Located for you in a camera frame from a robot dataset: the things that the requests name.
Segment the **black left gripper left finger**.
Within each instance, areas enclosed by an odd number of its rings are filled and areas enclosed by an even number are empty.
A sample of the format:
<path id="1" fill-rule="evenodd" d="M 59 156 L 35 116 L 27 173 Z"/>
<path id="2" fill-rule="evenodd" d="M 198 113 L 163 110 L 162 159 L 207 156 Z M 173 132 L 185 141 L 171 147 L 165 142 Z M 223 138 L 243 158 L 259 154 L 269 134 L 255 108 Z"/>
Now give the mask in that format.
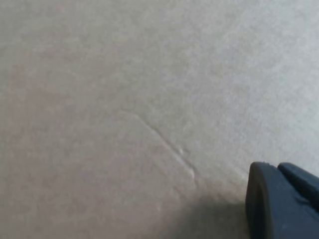
<path id="1" fill-rule="evenodd" d="M 250 165 L 245 210 L 252 239 L 317 239 L 319 212 L 278 169 L 265 162 Z"/>

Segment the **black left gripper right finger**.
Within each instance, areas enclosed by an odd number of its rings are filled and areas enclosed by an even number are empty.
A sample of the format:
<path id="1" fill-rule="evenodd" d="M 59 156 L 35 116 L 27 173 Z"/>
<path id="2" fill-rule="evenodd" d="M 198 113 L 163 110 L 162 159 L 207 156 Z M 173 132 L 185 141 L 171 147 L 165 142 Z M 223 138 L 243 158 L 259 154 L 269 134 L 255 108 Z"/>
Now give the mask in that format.
<path id="1" fill-rule="evenodd" d="M 278 169 L 298 191 L 307 199 L 311 207 L 319 211 L 319 178 L 292 163 L 280 163 Z"/>

